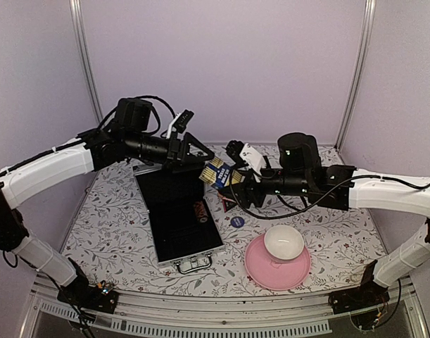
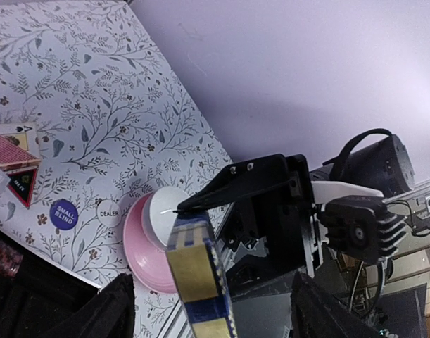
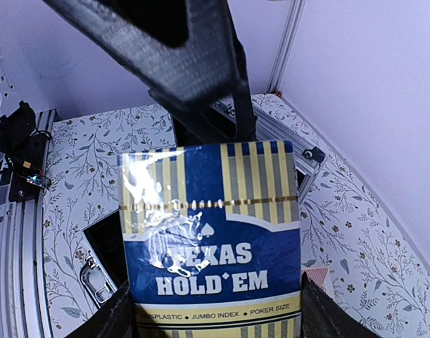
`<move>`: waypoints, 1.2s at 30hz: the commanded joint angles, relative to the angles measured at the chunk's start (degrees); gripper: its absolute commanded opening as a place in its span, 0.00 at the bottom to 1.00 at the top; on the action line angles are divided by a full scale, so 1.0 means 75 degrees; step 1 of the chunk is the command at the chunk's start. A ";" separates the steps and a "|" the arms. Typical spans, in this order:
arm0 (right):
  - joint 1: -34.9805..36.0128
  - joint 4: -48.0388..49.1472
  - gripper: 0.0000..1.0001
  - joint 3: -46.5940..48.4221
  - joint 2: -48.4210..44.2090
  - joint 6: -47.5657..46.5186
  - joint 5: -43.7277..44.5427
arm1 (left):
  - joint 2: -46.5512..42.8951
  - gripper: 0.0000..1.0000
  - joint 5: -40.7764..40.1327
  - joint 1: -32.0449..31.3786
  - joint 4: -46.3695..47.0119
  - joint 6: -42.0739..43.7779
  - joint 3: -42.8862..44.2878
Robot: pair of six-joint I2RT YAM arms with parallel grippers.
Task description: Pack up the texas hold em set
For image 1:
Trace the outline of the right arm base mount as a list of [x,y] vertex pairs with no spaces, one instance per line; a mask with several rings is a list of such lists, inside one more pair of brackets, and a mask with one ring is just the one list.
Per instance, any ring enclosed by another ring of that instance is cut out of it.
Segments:
[[387,290],[383,292],[363,291],[359,287],[354,287],[331,292],[328,296],[328,304],[334,314],[340,314],[377,306],[388,302],[389,299]]

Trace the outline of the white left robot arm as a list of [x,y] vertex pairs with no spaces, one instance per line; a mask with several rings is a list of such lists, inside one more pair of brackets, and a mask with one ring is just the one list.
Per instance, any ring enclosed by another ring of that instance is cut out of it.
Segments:
[[94,129],[63,145],[0,170],[0,251],[12,252],[51,277],[80,306],[94,300],[94,290],[76,263],[27,230],[18,207],[31,197],[70,178],[138,159],[171,170],[204,165],[214,153],[186,131],[193,118],[185,110],[174,115],[165,137],[148,130],[158,112],[154,96],[120,99]]

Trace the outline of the aluminium poker case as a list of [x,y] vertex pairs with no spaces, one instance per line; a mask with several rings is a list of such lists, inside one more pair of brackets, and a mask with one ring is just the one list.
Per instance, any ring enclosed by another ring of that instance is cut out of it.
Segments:
[[[182,275],[210,268],[214,254],[224,248],[205,199],[205,184],[199,179],[201,171],[159,169],[134,174],[148,212],[158,266],[172,266]],[[196,219],[196,201],[205,205],[206,223]]]

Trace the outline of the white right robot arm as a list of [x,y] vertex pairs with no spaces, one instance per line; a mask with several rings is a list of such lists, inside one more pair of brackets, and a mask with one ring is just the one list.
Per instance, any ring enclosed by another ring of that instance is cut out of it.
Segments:
[[309,207],[337,210],[382,209],[422,215],[420,229],[390,254],[369,263],[353,300],[368,307],[398,278],[430,259],[430,177],[373,173],[351,165],[321,164],[317,141],[312,135],[293,132],[280,137],[279,168],[251,145],[232,140],[226,147],[234,168],[243,176],[229,183],[239,207],[260,208],[267,195],[299,196]]

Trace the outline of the blue gold card deck box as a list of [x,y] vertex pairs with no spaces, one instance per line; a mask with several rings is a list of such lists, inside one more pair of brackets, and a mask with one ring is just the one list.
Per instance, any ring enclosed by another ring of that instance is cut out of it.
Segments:
[[213,189],[219,190],[229,186],[229,183],[241,183],[243,175],[227,165],[222,159],[214,157],[206,163],[199,175],[199,179]]

